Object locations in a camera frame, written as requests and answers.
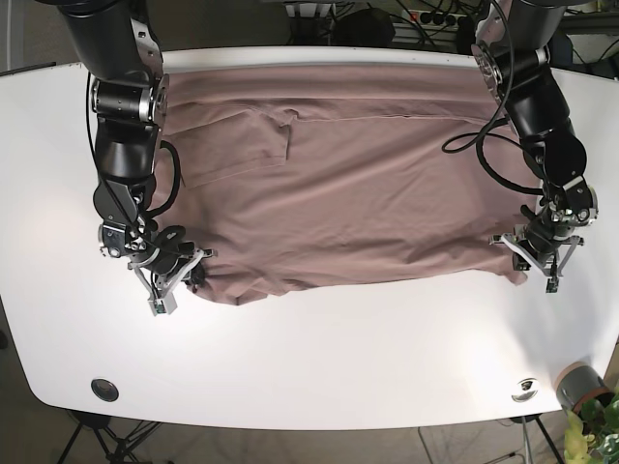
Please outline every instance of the power strip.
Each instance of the power strip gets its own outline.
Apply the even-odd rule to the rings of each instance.
[[[424,10],[402,10],[401,17],[409,21],[416,19],[424,29],[429,31],[442,30],[445,32],[455,32],[462,18],[466,17],[466,15],[443,14],[440,12],[433,13]]]

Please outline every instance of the pink fabric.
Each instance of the pink fabric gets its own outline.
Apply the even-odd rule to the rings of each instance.
[[[213,248],[198,295],[232,305],[293,290],[489,271],[520,283],[488,238],[534,198],[502,188],[474,149],[441,151],[496,108],[479,72],[398,66],[259,68],[172,75],[165,138],[183,186],[161,226]],[[509,135],[508,130],[501,133]],[[486,142],[512,181],[522,153]],[[161,151],[155,204],[171,162]]]

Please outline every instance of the potted plant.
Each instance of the potted plant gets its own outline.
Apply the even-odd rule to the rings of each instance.
[[[555,384],[567,411],[566,464],[619,462],[619,394],[589,365],[572,364]]]

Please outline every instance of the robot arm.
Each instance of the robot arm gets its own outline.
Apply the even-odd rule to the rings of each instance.
[[[175,200],[180,161],[174,147],[162,142],[168,76],[145,0],[41,1],[58,7],[79,59],[95,77],[89,105],[98,123],[94,203],[103,219],[101,250],[112,258],[128,256],[130,270],[149,290],[153,312],[170,313],[176,307],[174,287],[181,281],[194,289],[201,285],[200,261],[211,253],[184,242],[183,227],[159,232],[154,221]],[[160,147],[173,158],[175,185],[165,204],[152,210],[154,158]],[[150,282],[142,269],[149,271]]]
[[[185,230],[180,226],[158,233],[154,217],[171,206],[177,189],[164,207],[149,210],[156,186],[154,155],[162,144],[167,76],[145,0],[39,1],[58,7],[80,60],[95,77],[91,105],[99,129],[93,156],[100,184],[94,201],[103,219],[102,250],[114,258],[129,256],[130,269],[151,292],[153,311],[171,312],[173,287],[182,280],[194,286],[203,283],[199,262],[212,253],[183,242]],[[544,194],[539,212],[522,211],[528,224],[494,242],[515,253],[516,269],[534,267],[548,277],[546,291],[556,292],[561,270],[575,247],[583,244],[573,235],[575,230],[598,214],[595,193],[583,177],[586,152],[575,137],[545,48],[566,6],[582,0],[490,3],[478,25],[474,55],[488,88],[505,104],[524,159],[542,180]],[[479,154],[483,139],[477,145]],[[176,151],[169,144],[163,147],[175,160],[180,178]],[[569,250],[560,262],[561,246]],[[151,271],[150,284],[142,268]]]
[[[584,244],[574,232],[598,216],[595,192],[584,179],[586,151],[575,136],[570,109],[552,76],[545,47],[566,7],[578,3],[583,2],[496,0],[478,25],[473,46],[490,92],[498,102],[505,102],[527,165],[543,183],[540,211],[523,207],[530,222],[515,234],[494,237],[491,242],[507,245],[515,253],[515,269],[534,267],[544,274],[548,293],[557,291],[563,267],[575,248]],[[497,6],[507,18],[511,45]],[[561,246],[568,248],[562,261]]]

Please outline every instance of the gray pot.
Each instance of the gray pot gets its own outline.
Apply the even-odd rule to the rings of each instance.
[[[591,367],[583,362],[575,362],[567,367],[554,383],[557,399],[563,409],[580,413],[582,404],[597,398],[605,406],[613,397],[604,380]]]

